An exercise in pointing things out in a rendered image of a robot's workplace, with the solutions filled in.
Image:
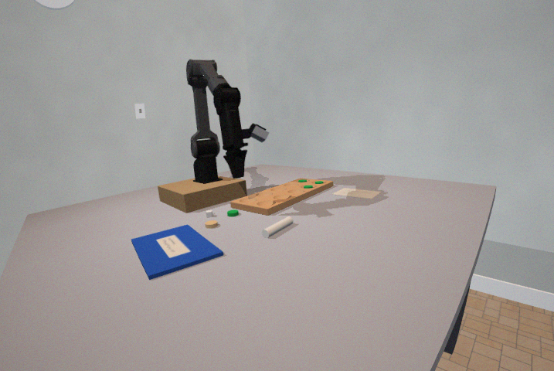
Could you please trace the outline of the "blue exercise book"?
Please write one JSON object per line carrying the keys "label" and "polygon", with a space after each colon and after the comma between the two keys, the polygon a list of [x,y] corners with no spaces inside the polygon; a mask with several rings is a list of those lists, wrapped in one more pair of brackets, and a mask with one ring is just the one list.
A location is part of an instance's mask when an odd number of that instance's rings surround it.
{"label": "blue exercise book", "polygon": [[131,239],[148,276],[154,279],[223,256],[189,225]]}

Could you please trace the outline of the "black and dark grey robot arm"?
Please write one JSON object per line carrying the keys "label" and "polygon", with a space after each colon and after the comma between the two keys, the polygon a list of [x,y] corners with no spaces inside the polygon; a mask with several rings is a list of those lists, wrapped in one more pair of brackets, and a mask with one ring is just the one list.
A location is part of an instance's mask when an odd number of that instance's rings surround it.
{"label": "black and dark grey robot arm", "polygon": [[[197,126],[197,132],[191,137],[191,153],[194,158],[197,158],[193,165],[195,173],[193,182],[203,184],[223,180],[218,178],[216,165],[216,157],[220,151],[218,137],[210,131],[209,126],[207,84],[213,95],[221,130],[241,127],[238,108],[241,100],[240,91],[237,87],[231,87],[223,75],[218,75],[216,66],[215,60],[189,60],[186,65],[188,85],[192,86],[193,90]],[[201,82],[197,82],[197,79]],[[268,134],[265,128],[254,123],[249,129],[242,129],[243,139],[252,137],[263,142]],[[214,138],[197,141],[205,137]]]}

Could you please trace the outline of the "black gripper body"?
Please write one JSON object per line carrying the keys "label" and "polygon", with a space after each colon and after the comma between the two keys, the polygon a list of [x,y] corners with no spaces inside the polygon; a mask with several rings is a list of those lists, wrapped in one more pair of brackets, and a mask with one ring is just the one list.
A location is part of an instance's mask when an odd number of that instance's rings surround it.
{"label": "black gripper body", "polygon": [[242,135],[241,127],[222,129],[221,134],[222,134],[222,140],[223,140],[223,150],[232,151],[234,148],[239,149],[248,145],[248,143],[243,143],[243,135]]}

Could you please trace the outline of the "cream cylinder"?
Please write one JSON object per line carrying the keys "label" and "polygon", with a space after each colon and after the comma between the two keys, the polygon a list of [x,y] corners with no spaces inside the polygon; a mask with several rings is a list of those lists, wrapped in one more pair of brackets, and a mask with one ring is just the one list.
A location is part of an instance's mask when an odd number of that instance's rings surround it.
{"label": "cream cylinder", "polygon": [[275,223],[272,226],[267,227],[266,229],[262,230],[262,235],[264,238],[268,238],[275,233],[279,232],[280,230],[284,229],[285,227],[291,225],[293,223],[293,219],[288,216],[285,219]]}

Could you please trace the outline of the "cream paper sheet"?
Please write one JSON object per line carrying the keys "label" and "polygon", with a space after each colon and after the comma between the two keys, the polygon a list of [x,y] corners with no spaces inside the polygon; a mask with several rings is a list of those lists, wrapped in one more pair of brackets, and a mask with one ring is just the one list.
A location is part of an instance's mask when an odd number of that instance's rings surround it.
{"label": "cream paper sheet", "polygon": [[375,196],[377,196],[380,193],[381,192],[370,191],[370,190],[343,188],[343,189],[333,193],[333,195],[352,196],[352,197],[373,199]]}

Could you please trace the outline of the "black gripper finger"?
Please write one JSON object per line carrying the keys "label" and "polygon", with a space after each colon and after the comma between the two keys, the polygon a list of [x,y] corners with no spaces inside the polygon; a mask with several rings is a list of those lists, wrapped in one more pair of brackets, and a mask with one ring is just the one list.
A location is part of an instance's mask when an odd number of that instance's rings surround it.
{"label": "black gripper finger", "polygon": [[236,177],[235,177],[235,175],[234,175],[234,173],[233,173],[233,167],[232,167],[232,165],[231,165],[231,162],[230,162],[229,158],[227,157],[227,155],[224,155],[223,157],[224,157],[224,159],[226,160],[226,162],[227,162],[227,164],[228,164],[228,166],[229,166],[229,169],[230,169],[230,171],[231,171],[231,173],[232,173],[233,178],[236,179]]}
{"label": "black gripper finger", "polygon": [[236,178],[244,177],[244,164],[247,150],[233,149],[227,151],[226,155],[229,158],[233,167],[234,175]]}

